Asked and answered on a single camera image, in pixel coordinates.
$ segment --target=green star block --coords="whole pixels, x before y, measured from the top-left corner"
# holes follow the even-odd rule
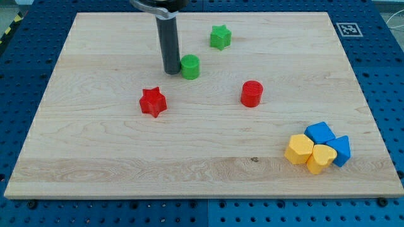
[[[210,33],[210,46],[223,50],[230,45],[232,39],[232,32],[226,28],[226,25],[212,26]]]

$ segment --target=blue pegboard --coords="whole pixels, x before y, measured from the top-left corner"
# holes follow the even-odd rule
[[[103,11],[137,10],[128,0],[36,0],[0,57],[2,194],[76,13]],[[328,12],[393,163],[404,177],[404,53],[369,0],[191,0],[183,11]],[[337,23],[356,23],[362,37],[342,36]],[[386,201],[32,202],[1,196],[0,226],[403,226],[404,198]]]

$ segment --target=star-shaped block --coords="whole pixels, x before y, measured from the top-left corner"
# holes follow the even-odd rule
[[[226,25],[212,26],[210,33],[210,46],[223,50],[230,45],[232,32],[226,28]]]
[[[158,114],[167,109],[165,96],[160,93],[160,88],[143,89],[143,96],[139,100],[141,112],[157,117]]]

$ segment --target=wood grain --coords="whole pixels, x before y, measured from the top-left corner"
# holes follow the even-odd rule
[[[9,199],[342,198],[404,194],[326,13],[181,13],[194,81],[168,76],[153,16],[78,13],[8,182]],[[209,47],[212,25],[232,45]],[[247,108],[243,82],[264,86]],[[168,109],[140,111],[159,86]],[[326,121],[352,159],[318,176],[284,157]]]

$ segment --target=blue cube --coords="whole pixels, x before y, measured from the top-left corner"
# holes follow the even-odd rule
[[[325,122],[310,125],[306,128],[304,134],[307,135],[314,144],[325,144],[326,142],[335,139],[334,133]]]
[[[343,136],[339,137],[338,139],[328,141],[326,145],[336,150],[337,155],[333,163],[339,167],[342,167],[351,157],[348,136]]]

